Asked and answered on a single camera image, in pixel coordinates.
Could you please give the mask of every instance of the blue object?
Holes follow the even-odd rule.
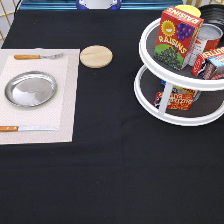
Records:
[[[181,0],[167,2],[165,0],[119,0],[111,10],[164,10],[169,6],[181,5]],[[23,0],[20,10],[83,10],[85,6],[77,6],[76,0]]]

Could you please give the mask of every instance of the orange handle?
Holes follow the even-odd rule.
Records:
[[[40,55],[14,55],[14,58],[17,60],[40,59]]]
[[[18,126],[0,126],[0,132],[18,131]]]

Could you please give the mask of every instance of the white turntable shelf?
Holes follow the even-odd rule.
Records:
[[[139,43],[139,54],[144,65],[134,83],[138,101],[153,116],[176,125],[198,126],[216,120],[224,113],[224,79],[204,80],[202,77],[195,77],[190,66],[176,71],[154,59],[159,24],[160,19],[157,19],[148,25]],[[161,79],[166,81],[164,90]],[[202,93],[187,111],[166,109],[173,85],[201,90]],[[157,109],[153,103],[156,93],[160,91],[164,94],[160,108]]]

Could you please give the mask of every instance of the snack box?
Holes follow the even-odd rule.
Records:
[[[165,86],[166,81],[162,80],[161,84]],[[173,86],[172,91],[174,93],[191,94],[193,96],[193,102],[195,102],[201,94],[201,91],[199,91],[199,90],[186,89],[186,88],[183,88],[183,87],[180,87],[180,86]]]
[[[176,70],[189,62],[203,19],[173,6],[163,11],[154,57]]]
[[[163,92],[157,92],[154,106],[159,109]],[[189,110],[193,103],[191,94],[171,93],[167,109]]]
[[[209,60],[205,72],[204,79],[221,79],[224,77],[224,54]]]
[[[211,50],[211,51],[207,51],[207,52],[203,52],[199,54],[194,63],[194,67],[192,68],[192,73],[195,76],[203,75],[208,61],[211,58],[215,58],[223,54],[224,54],[224,47],[220,47],[215,50]]]

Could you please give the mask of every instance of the metal rim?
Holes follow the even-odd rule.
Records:
[[[24,81],[27,81],[28,79],[32,79],[32,78],[39,78],[39,79],[46,80],[52,89],[50,96],[45,98],[43,101],[36,103],[36,104],[32,104],[32,105],[23,105],[23,104],[16,102],[12,96],[12,91],[14,90],[16,85],[18,85]],[[25,73],[22,73],[16,77],[14,77],[7,83],[7,85],[5,86],[5,97],[7,98],[7,100],[10,103],[12,103],[15,106],[27,108],[27,107],[39,106],[39,105],[47,102],[48,100],[50,100],[53,97],[53,95],[56,93],[56,91],[57,91],[57,82],[52,75],[50,75],[46,72],[41,72],[41,71],[30,71],[30,72],[25,72]]]

